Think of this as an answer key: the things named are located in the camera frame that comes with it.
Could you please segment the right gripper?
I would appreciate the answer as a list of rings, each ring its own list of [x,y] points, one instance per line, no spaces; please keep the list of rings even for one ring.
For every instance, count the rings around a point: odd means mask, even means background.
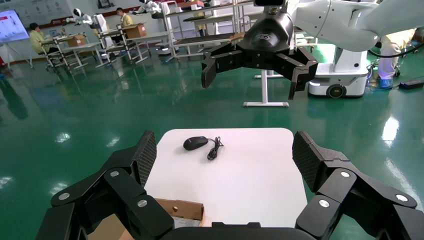
[[[318,68],[318,61],[305,47],[290,54],[293,33],[288,13],[263,13],[240,42],[227,41],[203,54],[202,87],[209,88],[218,73],[238,68],[274,70],[290,80],[288,100],[293,100],[295,93],[304,91],[315,78]]]

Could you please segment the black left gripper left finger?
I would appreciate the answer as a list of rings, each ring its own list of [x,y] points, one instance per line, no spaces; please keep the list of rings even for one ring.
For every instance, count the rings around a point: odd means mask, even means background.
[[[86,240],[101,221],[115,215],[136,240],[159,240],[174,219],[145,190],[157,158],[155,133],[114,151],[92,175],[57,192],[38,230],[38,240]]]

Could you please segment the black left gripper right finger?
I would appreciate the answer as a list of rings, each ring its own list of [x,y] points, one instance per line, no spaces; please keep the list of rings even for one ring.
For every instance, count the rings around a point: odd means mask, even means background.
[[[292,158],[314,197],[295,228],[315,240],[331,237],[342,216],[376,240],[421,240],[424,213],[409,194],[361,172],[340,151],[317,145],[305,131],[294,135]]]

